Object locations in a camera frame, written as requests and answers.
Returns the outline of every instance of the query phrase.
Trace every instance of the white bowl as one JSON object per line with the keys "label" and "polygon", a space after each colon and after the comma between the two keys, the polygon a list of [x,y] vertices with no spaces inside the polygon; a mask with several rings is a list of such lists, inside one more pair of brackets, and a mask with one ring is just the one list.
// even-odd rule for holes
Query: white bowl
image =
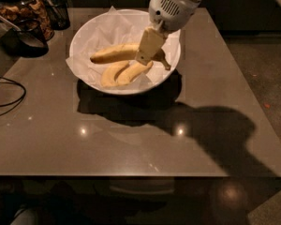
{"label": "white bowl", "polygon": [[[102,70],[99,72],[97,70],[97,68],[101,67],[102,69],[104,66],[95,65],[90,61],[91,51],[97,51],[98,47],[102,46],[104,43],[105,45],[116,45],[119,43],[120,39],[121,43],[127,41],[131,42],[131,40],[126,40],[129,39],[129,36],[126,35],[126,31],[130,31],[130,29],[137,33],[135,38],[137,38],[137,42],[139,42],[145,27],[150,24],[148,12],[131,9],[117,10],[117,12],[122,15],[133,28],[131,28],[130,25],[126,27],[126,23],[114,26],[113,22],[110,22],[111,15],[109,13],[104,13],[93,18],[80,28],[74,36],[69,48],[70,58],[77,54],[84,57],[72,60],[68,65],[75,76],[103,93],[135,95],[146,92],[164,82],[177,67],[181,53],[179,42],[180,31],[170,34],[165,45],[162,47],[166,53],[166,59],[171,65],[170,70],[165,70],[160,62],[154,61],[153,67],[145,75],[139,77],[139,80],[142,81],[134,81],[132,84],[126,86],[104,88],[99,82],[100,72]],[[102,38],[102,44],[99,44],[101,41],[96,37],[96,33],[100,30],[100,26],[107,25],[109,29],[104,31],[104,37],[107,38],[107,41],[105,38]]]}

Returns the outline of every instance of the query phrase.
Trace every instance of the gray table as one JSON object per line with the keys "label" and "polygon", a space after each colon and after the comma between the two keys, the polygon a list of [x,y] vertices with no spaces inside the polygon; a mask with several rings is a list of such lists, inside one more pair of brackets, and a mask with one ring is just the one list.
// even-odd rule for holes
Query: gray table
{"label": "gray table", "polygon": [[[0,175],[281,176],[279,140],[206,9],[182,31],[177,72],[127,99],[90,89],[65,61],[75,32],[105,11],[71,8],[49,52],[5,74],[27,97],[0,117]],[[1,85],[0,102],[20,93]]]}

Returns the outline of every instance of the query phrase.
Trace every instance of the dark floor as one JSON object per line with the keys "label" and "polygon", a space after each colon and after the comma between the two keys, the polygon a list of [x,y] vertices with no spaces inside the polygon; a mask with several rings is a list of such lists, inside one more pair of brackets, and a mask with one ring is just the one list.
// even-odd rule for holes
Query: dark floor
{"label": "dark floor", "polygon": [[[268,225],[259,221],[269,215],[274,218],[277,211],[281,221],[281,194],[277,201],[267,205],[270,211],[262,209],[281,191],[281,179],[277,178],[179,178],[175,180],[175,192],[163,195],[115,192],[110,190],[109,179],[103,178],[16,181],[2,183],[0,179],[1,189],[7,192],[15,187],[6,184],[18,184],[13,189],[16,191],[23,188],[28,204],[38,213],[38,225]],[[10,210],[19,196],[7,193],[2,201],[9,204]],[[246,214],[256,209],[251,223]]]}
{"label": "dark floor", "polygon": [[225,41],[281,141],[281,35]]}

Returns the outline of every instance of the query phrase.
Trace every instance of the wall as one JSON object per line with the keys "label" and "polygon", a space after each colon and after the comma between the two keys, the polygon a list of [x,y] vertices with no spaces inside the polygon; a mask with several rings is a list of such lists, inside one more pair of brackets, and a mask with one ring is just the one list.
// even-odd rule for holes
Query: wall
{"label": "wall", "polygon": [[[150,0],[71,0],[75,8],[147,8]],[[281,7],[275,0],[203,0],[221,32],[281,31]]]}

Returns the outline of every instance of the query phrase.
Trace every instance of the nuts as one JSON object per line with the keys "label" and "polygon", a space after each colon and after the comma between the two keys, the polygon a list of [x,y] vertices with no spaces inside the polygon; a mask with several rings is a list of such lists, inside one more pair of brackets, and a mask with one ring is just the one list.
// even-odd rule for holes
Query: nuts
{"label": "nuts", "polygon": [[42,0],[31,0],[29,3],[19,5],[3,5],[0,7],[0,15],[14,23],[25,19],[37,19],[46,40],[53,35],[51,22]]}

